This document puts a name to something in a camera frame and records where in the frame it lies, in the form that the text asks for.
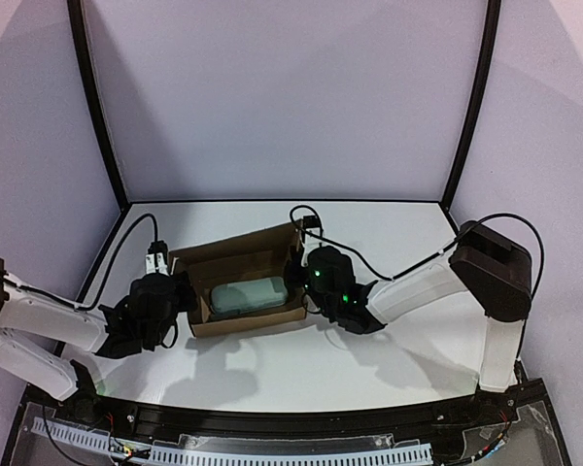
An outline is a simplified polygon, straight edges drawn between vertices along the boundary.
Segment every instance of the white table surface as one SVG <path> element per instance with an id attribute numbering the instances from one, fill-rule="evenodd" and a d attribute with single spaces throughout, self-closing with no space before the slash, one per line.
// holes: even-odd
<path id="1" fill-rule="evenodd" d="M 138 204 L 117 238 L 136 217 L 151 212 L 169 248 L 184 248 L 281 224 L 296 204 Z M 436 204 L 309 204 L 322 217 L 327 237 L 360 250 L 387 275 L 438 250 L 454 236 Z M 144 255 L 152 236 L 151 224 L 144 222 L 126 241 L 102 303 L 114 306 L 131 281 L 144 275 Z M 86 302 L 97 290 L 108 255 Z M 373 280 L 355 257 L 353 262 L 360 283 Z M 126 400 L 243 412 L 348 411 L 473 393 L 485 335 L 483 312 L 469 293 L 432 303 L 365 336 L 348 334 L 322 316 L 206 339 L 192 338 L 185 315 L 178 322 L 180 334 L 173 349 L 111 360 L 67 346 L 63 357 L 84 363 L 100 394 Z"/>

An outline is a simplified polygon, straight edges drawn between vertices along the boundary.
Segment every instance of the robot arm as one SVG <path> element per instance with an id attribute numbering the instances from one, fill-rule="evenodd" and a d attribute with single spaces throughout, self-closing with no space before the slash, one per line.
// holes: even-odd
<path id="1" fill-rule="evenodd" d="M 0 367 L 58 401 L 83 389 L 95 396 L 84 366 L 51 354 L 21 332 L 109 358 L 154 350 L 176 325 L 178 313 L 193 304 L 186 277 L 169 277 L 165 257 L 165 245 L 153 243 L 146 256 L 147 274 L 132 283 L 129 295 L 114 308 L 100 306 L 103 314 L 78 311 L 78 303 L 31 291 L 35 288 L 8 273 L 0 258 Z"/>
<path id="2" fill-rule="evenodd" d="M 472 226 L 465 223 L 463 231 Z M 478 225 L 448 258 L 439 255 L 401 279 L 365 286 L 356 283 L 350 258 L 333 247 L 312 246 L 306 263 L 307 294 L 320 313 L 357 334 L 373 333 L 426 304 L 470 291 L 487 317 L 479 386 L 492 392 L 509 387 L 532 304 L 532 259 L 521 246 Z"/>

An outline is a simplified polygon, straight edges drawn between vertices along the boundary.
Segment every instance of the black frame edge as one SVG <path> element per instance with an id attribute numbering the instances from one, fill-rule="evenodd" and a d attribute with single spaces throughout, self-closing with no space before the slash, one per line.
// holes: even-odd
<path id="1" fill-rule="evenodd" d="M 115 193 L 119 208 L 123 211 L 129 207 L 129 201 L 127 200 L 125 186 L 120 177 L 119 166 L 110 140 L 108 124 L 104 117 L 101 100 L 99 98 L 97 82 L 95 80 L 93 65 L 90 58 L 90 50 L 88 49 L 88 40 L 86 38 L 86 24 L 82 0 L 67 0 L 67 8 L 69 11 L 71 34 L 74 40 L 74 49 L 78 58 L 78 67 L 80 68 L 80 77 L 82 78 L 86 103 L 88 104 L 88 112 L 90 113 L 90 120 L 93 124 L 95 137 L 97 138 L 97 145 L 99 146 L 101 157 L 104 161 L 104 166 L 106 167 L 110 185 Z"/>
<path id="2" fill-rule="evenodd" d="M 108 253 L 108 250 L 110 249 L 110 245 L 113 243 L 113 241 L 115 241 L 115 238 L 117 237 L 117 234 L 119 233 L 121 226 L 125 222 L 125 219 L 127 218 L 127 215 L 129 214 L 131 207 L 132 205 L 128 204 L 128 206 L 125 209 L 120 211 L 119 217 L 117 218 L 117 220 L 115 220 L 115 224 L 110 230 L 110 233 L 108 233 L 106 241 L 104 241 L 104 244 L 102 245 L 101 249 L 95 256 L 95 260 L 93 261 L 93 264 L 90 266 L 88 274 L 86 274 L 85 282 L 83 283 L 82 287 L 80 288 L 80 292 L 76 297 L 77 302 L 82 303 L 85 300 L 86 295 L 88 294 L 88 290 L 90 289 L 90 286 L 93 284 L 93 280 L 95 280 L 97 272 L 99 272 L 99 268 L 101 267 L 101 264 L 104 261 L 104 258 Z M 56 347 L 54 348 L 54 355 L 60 356 L 64 348 L 65 342 L 58 342 L 56 344 Z"/>
<path id="3" fill-rule="evenodd" d="M 440 212 L 442 212 L 445 218 L 447 218 L 447 222 L 449 223 L 449 226 L 451 226 L 452 230 L 454 230 L 454 233 L 458 234 L 460 228 L 454 220 L 454 217 L 451 215 L 451 212 L 445 209 L 445 206 L 443 206 L 441 203 L 438 203 L 438 207 L 440 207 Z"/>
<path id="4" fill-rule="evenodd" d="M 156 201 L 132 201 L 131 204 L 188 204 L 198 202 L 391 202 L 391 203 L 408 203 L 408 204 L 439 204 L 435 200 L 426 199 L 353 199 L 353 198 L 336 198 L 336 197 L 264 197 L 264 198 L 232 198 L 232 199 L 164 199 Z"/>
<path id="5" fill-rule="evenodd" d="M 290 440 L 390 433 L 397 441 L 419 439 L 440 446 L 441 449 L 456 449 L 451 453 L 460 455 L 464 448 L 462 432 L 466 428 L 500 421 L 498 413 L 496 418 L 486 416 L 472 423 L 469 423 L 470 419 L 465 421 L 466 412 L 471 404 L 475 404 L 478 395 L 480 406 L 490 406 L 490 402 L 498 408 L 502 407 L 505 412 L 542 401 L 553 426 L 562 460 L 565 466 L 571 466 L 560 424 L 542 379 L 514 385 L 505 393 L 479 392 L 416 405 L 349 412 L 237 413 L 151 405 L 104 396 L 101 399 L 103 408 L 115 416 L 116 435 L 137 442 L 147 443 L 156 439 L 176 443 L 182 434 Z M 34 388 L 27 401 L 55 406 L 47 394 Z M 127 415 L 134 416 L 133 422 L 126 419 Z M 445 421 L 448 425 L 455 425 L 441 427 L 438 420 L 441 415 L 449 418 Z M 66 412 L 61 412 L 60 407 L 56 416 L 74 421 Z"/>
<path id="6" fill-rule="evenodd" d="M 475 133 L 477 118 L 479 118 L 479 112 L 482 107 L 484 91 L 486 90 L 490 65 L 493 59 L 493 50 L 495 49 L 500 9 L 501 0 L 488 0 L 484 34 L 482 36 L 482 44 L 479 50 L 479 58 L 477 60 L 475 80 L 473 81 L 473 88 L 471 89 L 468 108 L 466 109 L 466 117 L 464 118 L 463 131 L 458 142 L 458 148 L 456 149 L 454 162 L 451 167 L 451 172 L 449 173 L 449 179 L 447 180 L 445 191 L 440 201 L 440 205 L 446 211 L 451 209 L 451 205 L 454 202 L 456 190 L 458 189 L 458 184 L 463 175 L 464 164 L 468 157 L 470 144 L 473 140 L 473 134 Z"/>
<path id="7" fill-rule="evenodd" d="M 108 234 L 108 237 L 106 238 L 106 241 L 104 241 L 104 244 L 102 245 L 101 249 L 97 253 L 97 256 L 95 257 L 95 260 L 93 261 L 93 263 L 90 267 L 90 270 L 88 271 L 88 274 L 86 274 L 85 281 L 82 285 L 82 288 L 80 289 L 80 292 L 78 293 L 76 301 L 82 302 L 85 299 L 86 294 L 88 293 L 88 290 L 90 289 L 90 286 L 92 285 L 93 280 L 94 280 L 95 276 L 97 275 L 99 268 L 101 267 L 101 264 L 104 260 L 104 257 L 106 257 L 106 254 L 108 253 L 108 250 L 110 249 L 110 245 L 113 243 L 113 241 L 115 241 L 115 238 L 117 237 L 117 234 L 119 233 L 121 226 L 125 222 L 125 219 L 127 218 L 127 215 L 129 214 L 130 209 L 131 209 L 131 204 L 128 204 L 125 209 L 120 211 L 119 217 L 117 218 L 117 220 L 115 221 L 115 224 L 113 225 L 112 229 L 110 230 L 110 233 Z M 65 348 L 65 343 L 58 342 L 56 344 L 56 346 L 54 347 L 54 351 L 53 351 L 54 355 L 60 357 L 64 348 Z M 31 393 L 33 392 L 33 390 L 38 390 L 38 388 L 34 387 L 33 385 L 27 384 L 26 388 L 24 389 L 23 393 L 21 394 L 21 400 L 19 401 L 19 405 L 17 406 L 16 415 L 13 419 L 13 423 L 11 424 L 11 431 L 9 432 L 9 437 L 7 438 L 7 444 L 5 445 L 4 451 L 2 453 L 2 460 L 0 461 L 1 466 L 9 466 L 11 464 L 11 460 L 13 458 L 13 453 L 14 453 L 14 450 L 16 447 L 17 434 L 19 433 L 19 427 L 21 426 L 21 422 L 23 421 L 23 415 L 24 415 L 26 406 L 28 404 L 28 401 L 30 401 Z"/>

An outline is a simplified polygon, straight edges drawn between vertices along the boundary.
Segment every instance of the metal frame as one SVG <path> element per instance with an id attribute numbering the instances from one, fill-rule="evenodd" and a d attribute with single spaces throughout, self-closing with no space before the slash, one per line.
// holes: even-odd
<path id="1" fill-rule="evenodd" d="M 69 10 L 69 22 L 71 23 L 71 33 L 74 39 L 74 49 L 78 58 L 80 77 L 82 78 L 82 86 L 85 90 L 90 120 L 95 130 L 97 145 L 101 152 L 101 158 L 104 160 L 110 185 L 115 192 L 117 204 L 119 204 L 119 208 L 123 211 L 129 207 L 129 201 L 125 192 L 125 186 L 120 177 L 117 158 L 115 157 L 110 132 L 108 131 L 108 123 L 104 117 L 99 91 L 97 90 L 93 64 L 90 59 L 90 51 L 88 50 L 88 39 L 86 38 L 86 23 L 82 0 L 67 0 L 67 8 Z"/>
<path id="2" fill-rule="evenodd" d="M 125 449 L 122 446 L 125 439 L 110 437 L 105 430 L 88 430 L 80 424 L 72 424 L 60 420 L 46 420 L 42 416 L 34 416 L 30 432 L 48 438 L 50 431 L 53 439 L 71 448 L 83 449 L 86 451 L 111 455 L 120 462 L 125 458 Z M 198 444 L 199 440 L 189 441 Z M 351 439 L 345 443 L 348 447 L 343 451 L 323 451 L 316 447 L 316 442 L 311 442 L 310 450 L 303 451 L 305 442 L 262 442 L 245 441 L 234 439 L 234 444 L 241 446 L 242 451 L 210 450 L 191 448 L 189 444 L 168 445 L 160 442 L 145 444 L 133 442 L 132 448 L 138 450 L 149 449 L 149 458 L 135 457 L 130 459 L 129 464 L 155 464 L 164 466 L 366 466 L 366 465 L 400 465 L 400 466 L 431 466 L 432 451 L 430 444 L 394 445 L 390 436 L 369 436 Z M 326 447 L 331 447 L 333 442 L 325 440 Z M 365 449 L 367 444 L 373 444 L 369 449 Z M 278 446 L 275 451 L 261 450 L 251 451 L 253 447 Z M 354 444 L 363 446 L 362 450 L 355 450 Z"/>
<path id="3" fill-rule="evenodd" d="M 475 72 L 473 88 L 468 103 L 463 130 L 454 157 L 452 169 L 447 181 L 443 197 L 440 201 L 405 201 L 405 202 L 431 202 L 437 203 L 446 216 L 455 232 L 458 225 L 454 222 L 450 210 L 462 177 L 464 164 L 473 138 L 475 125 L 479 117 L 483 95 L 486 88 L 493 49 L 497 34 L 500 0 L 488 0 L 484 34 Z M 100 101 L 97 83 L 94 75 L 88 42 L 86 38 L 86 21 L 84 17 L 82 0 L 67 0 L 69 18 L 74 40 L 75 52 L 82 77 L 86 101 L 91 116 L 95 136 L 104 161 L 106 172 L 120 207 L 120 217 L 115 223 L 109 237 L 97 255 L 91 270 L 86 276 L 78 300 L 82 301 L 86 296 L 92 281 L 105 257 L 110 245 L 117 236 L 132 203 L 128 200 L 123 185 L 117 159 L 110 139 L 110 133 L 106 118 L 104 117 Z M 375 200 L 376 202 L 393 202 L 393 199 Z M 61 354 L 64 344 L 58 344 L 55 354 Z M 432 442 L 435 450 L 457 456 L 463 450 L 462 426 L 458 429 L 441 426 L 438 419 L 451 419 L 466 416 L 471 406 L 473 396 L 444 400 L 433 403 L 425 403 L 415 406 L 390 408 L 383 410 L 370 410 L 348 413 L 322 413 L 308 415 L 277 415 L 254 413 L 226 413 L 205 412 L 181 408 L 164 407 L 135 403 L 127 400 L 105 398 L 104 404 L 114 413 L 125 414 L 118 419 L 117 435 L 134 441 L 150 442 L 153 437 L 157 440 L 176 442 L 180 433 L 219 436 L 247 436 L 254 438 L 323 438 L 324 436 L 359 435 L 362 433 L 391 432 L 400 440 L 411 438 Z M 553 428 L 560 443 L 562 457 L 566 466 L 570 466 L 566 444 L 560 430 L 555 411 L 542 380 L 524 382 L 511 389 L 507 395 L 500 395 L 496 402 L 507 403 L 503 408 L 509 411 L 511 408 L 523 406 L 531 401 L 544 401 L 548 410 Z M 11 429 L 1 464 L 6 466 L 11 462 L 17 434 L 25 413 L 28 402 L 36 402 L 48 406 L 55 406 L 55 402 L 43 391 L 29 385 L 23 393 L 21 402 Z M 127 416 L 134 416 L 133 422 L 128 422 Z"/>
<path id="4" fill-rule="evenodd" d="M 488 0 L 488 9 L 486 11 L 486 22 L 484 24 L 482 45 L 479 50 L 477 70 L 475 71 L 473 88 L 470 92 L 468 109 L 466 110 L 466 117 L 464 118 L 463 132 L 460 136 L 460 141 L 458 142 L 454 163 L 451 167 L 447 185 L 445 186 L 443 198 L 440 201 L 441 207 L 446 212 L 449 212 L 451 205 L 454 202 L 456 190 L 458 189 L 458 183 L 460 182 L 460 178 L 463 175 L 464 164 L 466 163 L 470 144 L 473 140 L 473 134 L 475 133 L 475 126 L 477 125 L 479 111 L 482 108 L 484 91 L 486 90 L 486 82 L 488 81 L 490 65 L 493 59 L 493 50 L 495 49 L 498 14 L 500 9 L 501 0 Z"/>
<path id="5" fill-rule="evenodd" d="M 486 82 L 488 81 L 488 75 L 490 72 L 493 50 L 495 47 L 495 39 L 497 36 L 500 5 L 501 0 L 488 0 L 484 33 L 477 60 L 475 79 L 473 81 L 473 87 L 468 101 L 466 117 L 464 118 L 462 134 L 458 143 L 458 148 L 456 149 L 456 154 L 454 156 L 454 161 L 442 199 L 437 201 L 440 204 L 441 209 L 446 213 L 450 211 L 451 205 L 454 201 L 456 190 L 458 189 L 458 183 L 462 177 L 464 164 L 466 163 L 470 144 L 475 132 L 477 118 L 479 117 L 479 112 L 481 110 Z M 110 139 L 110 131 L 108 129 L 106 118 L 104 117 L 103 106 L 99 97 L 94 67 L 90 57 L 90 50 L 88 48 L 88 39 L 86 37 L 86 19 L 84 16 L 83 1 L 67 0 L 67 6 L 69 9 L 69 20 L 71 23 L 74 48 L 78 57 L 78 65 L 80 67 L 80 76 L 82 78 L 86 101 L 88 103 L 90 118 L 95 130 L 97 144 L 104 161 L 104 166 L 106 167 L 108 179 L 110 180 L 112 189 L 115 192 L 117 203 L 123 211 L 129 208 L 131 202 L 127 197 L 125 186 L 120 176 L 119 165 Z"/>

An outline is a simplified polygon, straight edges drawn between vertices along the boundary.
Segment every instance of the black connector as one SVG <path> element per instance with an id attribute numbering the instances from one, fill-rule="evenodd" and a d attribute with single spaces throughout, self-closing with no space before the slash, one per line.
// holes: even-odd
<path id="1" fill-rule="evenodd" d="M 153 241 L 149 245 L 149 249 L 147 250 L 147 253 L 148 254 L 160 254 L 160 253 L 162 253 L 162 256 L 166 260 L 166 257 L 168 257 L 168 246 L 166 245 L 166 243 L 163 240 Z"/>
<path id="2" fill-rule="evenodd" d="M 318 216 L 304 216 L 302 218 L 302 228 L 307 230 L 310 228 L 320 228 L 320 231 L 323 231 L 322 222 Z"/>

